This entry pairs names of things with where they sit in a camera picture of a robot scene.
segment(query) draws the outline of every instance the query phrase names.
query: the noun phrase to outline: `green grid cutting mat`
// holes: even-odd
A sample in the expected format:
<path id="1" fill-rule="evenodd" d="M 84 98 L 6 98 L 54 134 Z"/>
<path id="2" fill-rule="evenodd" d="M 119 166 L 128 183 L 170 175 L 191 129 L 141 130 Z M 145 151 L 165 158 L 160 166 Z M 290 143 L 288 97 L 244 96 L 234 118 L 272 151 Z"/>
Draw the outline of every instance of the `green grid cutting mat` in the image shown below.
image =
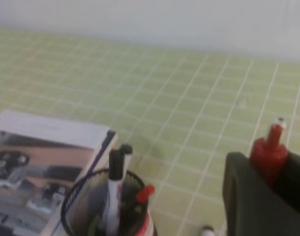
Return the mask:
<path id="1" fill-rule="evenodd" d="M 300 63 L 0 29 L 0 111 L 109 125 L 156 186 L 162 236 L 224 235 L 225 155 L 282 116 L 300 153 Z"/>

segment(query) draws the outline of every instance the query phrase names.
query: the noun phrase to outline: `red cap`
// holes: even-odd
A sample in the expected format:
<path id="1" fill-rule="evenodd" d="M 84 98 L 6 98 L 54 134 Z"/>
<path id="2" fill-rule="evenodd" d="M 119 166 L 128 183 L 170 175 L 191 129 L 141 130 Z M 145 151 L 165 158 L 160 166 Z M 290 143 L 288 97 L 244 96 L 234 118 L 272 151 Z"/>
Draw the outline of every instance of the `red cap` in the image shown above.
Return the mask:
<path id="1" fill-rule="evenodd" d="M 145 186 L 138 194 L 136 195 L 136 199 L 139 203 L 144 203 L 148 200 L 149 196 L 154 193 L 155 188 L 153 185 Z"/>

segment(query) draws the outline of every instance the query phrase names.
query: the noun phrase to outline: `black mesh pen cup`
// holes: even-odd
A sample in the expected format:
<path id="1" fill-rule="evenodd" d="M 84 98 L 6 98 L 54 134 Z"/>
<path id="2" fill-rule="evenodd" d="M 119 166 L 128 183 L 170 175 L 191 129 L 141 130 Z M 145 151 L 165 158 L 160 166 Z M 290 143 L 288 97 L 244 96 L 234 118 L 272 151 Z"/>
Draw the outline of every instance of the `black mesh pen cup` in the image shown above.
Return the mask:
<path id="1" fill-rule="evenodd" d="M 108 178 L 108 169 L 98 170 L 80 179 L 69 191 L 61 208 L 61 223 L 69 236 L 106 235 L 97 226 L 106 205 Z M 120 236 L 157 236 L 148 214 L 148 202 L 138 204 L 133 201 L 144 186 L 136 174 L 127 171 L 122 185 Z"/>

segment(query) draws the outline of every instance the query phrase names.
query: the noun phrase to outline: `red bottle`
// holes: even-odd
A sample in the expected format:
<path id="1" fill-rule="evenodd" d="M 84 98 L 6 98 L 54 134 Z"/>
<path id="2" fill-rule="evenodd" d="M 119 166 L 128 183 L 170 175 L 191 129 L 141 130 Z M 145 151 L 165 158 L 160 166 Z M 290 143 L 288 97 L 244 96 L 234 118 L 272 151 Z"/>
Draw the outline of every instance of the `red bottle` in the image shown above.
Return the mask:
<path id="1" fill-rule="evenodd" d="M 271 124 L 267 137 L 257 139 L 252 146 L 250 162 L 270 187 L 277 180 L 288 156 L 286 146 L 279 143 L 285 128 L 285 120 L 279 118 Z"/>

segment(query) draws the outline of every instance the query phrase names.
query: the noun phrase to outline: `marker cap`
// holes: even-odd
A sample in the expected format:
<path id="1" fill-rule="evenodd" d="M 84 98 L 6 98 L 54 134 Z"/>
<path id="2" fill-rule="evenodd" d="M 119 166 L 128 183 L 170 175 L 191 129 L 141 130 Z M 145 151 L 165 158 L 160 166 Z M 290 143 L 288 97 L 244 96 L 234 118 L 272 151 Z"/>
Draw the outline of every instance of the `marker cap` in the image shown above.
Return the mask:
<path id="1" fill-rule="evenodd" d="M 119 151 L 121 151 L 125 155 L 129 155 L 133 153 L 132 146 L 129 144 L 122 144 L 119 148 Z"/>
<path id="2" fill-rule="evenodd" d="M 124 156 L 123 153 L 113 150 L 109 153 L 109 179 L 121 180 L 123 177 Z"/>

